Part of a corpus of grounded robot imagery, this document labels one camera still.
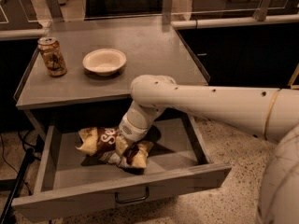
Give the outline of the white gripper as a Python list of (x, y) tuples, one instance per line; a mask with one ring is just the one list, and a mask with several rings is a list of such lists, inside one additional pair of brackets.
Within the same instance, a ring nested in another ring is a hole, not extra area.
[(124, 115), (119, 124), (120, 134), (116, 137), (116, 153), (121, 157), (125, 151), (131, 146), (130, 142), (137, 142), (144, 138), (149, 128), (143, 129), (134, 126)]

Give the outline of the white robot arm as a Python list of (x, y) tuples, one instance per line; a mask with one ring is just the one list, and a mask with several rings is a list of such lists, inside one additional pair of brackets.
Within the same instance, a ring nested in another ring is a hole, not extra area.
[(179, 85), (168, 76), (136, 77), (119, 125), (132, 144), (167, 108), (229, 124), (278, 144), (264, 173), (256, 224), (299, 224), (299, 91)]

